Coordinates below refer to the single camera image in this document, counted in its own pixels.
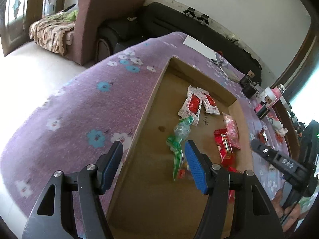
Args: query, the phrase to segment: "white paper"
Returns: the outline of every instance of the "white paper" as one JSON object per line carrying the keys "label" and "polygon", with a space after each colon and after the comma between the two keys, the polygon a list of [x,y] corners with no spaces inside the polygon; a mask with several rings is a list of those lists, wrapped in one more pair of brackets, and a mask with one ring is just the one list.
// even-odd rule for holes
{"label": "white paper", "polygon": [[217,60],[216,52],[214,50],[205,46],[203,43],[199,42],[197,39],[194,39],[191,36],[187,36],[183,44],[191,47],[192,49],[195,49],[197,52],[201,53],[208,59]]}

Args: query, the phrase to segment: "purple fabric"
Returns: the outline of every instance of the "purple fabric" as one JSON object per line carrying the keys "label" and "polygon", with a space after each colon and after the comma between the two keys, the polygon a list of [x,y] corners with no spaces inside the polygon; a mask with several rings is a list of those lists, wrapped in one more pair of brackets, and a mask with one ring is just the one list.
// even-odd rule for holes
{"label": "purple fabric", "polygon": [[[186,34],[175,32],[110,56],[49,97],[16,131],[1,155],[1,173],[12,198],[26,216],[56,170],[79,171],[95,163],[114,140],[121,140],[125,152],[120,168],[111,189],[101,197],[106,213],[143,111],[173,56],[218,81],[239,99],[251,138],[264,128],[269,145],[288,154],[286,143],[278,144],[269,122],[257,118],[239,84],[228,80],[208,58],[183,45],[185,38]],[[230,64],[228,67],[242,77]],[[253,161],[254,171],[272,199],[282,186],[282,176],[277,170],[269,171],[269,164],[256,153]],[[78,208],[75,215],[79,224]]]}

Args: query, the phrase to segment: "white wall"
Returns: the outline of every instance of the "white wall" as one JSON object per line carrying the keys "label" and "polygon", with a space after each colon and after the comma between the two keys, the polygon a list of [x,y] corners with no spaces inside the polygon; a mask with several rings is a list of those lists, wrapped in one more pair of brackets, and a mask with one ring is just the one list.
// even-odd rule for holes
{"label": "white wall", "polygon": [[175,0],[207,14],[243,40],[279,77],[299,50],[311,18],[300,0]]}

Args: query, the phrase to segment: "metal screw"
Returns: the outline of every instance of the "metal screw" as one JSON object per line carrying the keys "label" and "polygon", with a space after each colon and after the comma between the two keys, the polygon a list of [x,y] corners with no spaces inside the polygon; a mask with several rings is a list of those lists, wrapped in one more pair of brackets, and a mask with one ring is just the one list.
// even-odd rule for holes
{"label": "metal screw", "polygon": [[54,175],[54,177],[59,177],[62,175],[62,171],[56,171],[56,172],[54,172],[53,175]]}
{"label": "metal screw", "polygon": [[248,176],[254,176],[254,172],[252,170],[246,170],[246,174]]}
{"label": "metal screw", "polygon": [[215,171],[218,171],[221,169],[221,166],[219,164],[213,164],[212,165],[212,169],[215,170]]}
{"label": "metal screw", "polygon": [[92,171],[92,170],[94,170],[95,169],[95,164],[89,164],[88,166],[87,166],[87,170],[88,171]]}

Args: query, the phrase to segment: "fringed blanket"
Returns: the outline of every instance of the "fringed blanket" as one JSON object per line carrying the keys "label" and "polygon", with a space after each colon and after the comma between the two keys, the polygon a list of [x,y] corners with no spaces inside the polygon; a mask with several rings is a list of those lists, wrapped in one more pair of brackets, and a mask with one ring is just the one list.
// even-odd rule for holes
{"label": "fringed blanket", "polygon": [[75,22],[69,18],[70,14],[55,14],[34,22],[29,29],[30,39],[41,47],[64,55],[63,35],[66,31],[74,29]]}

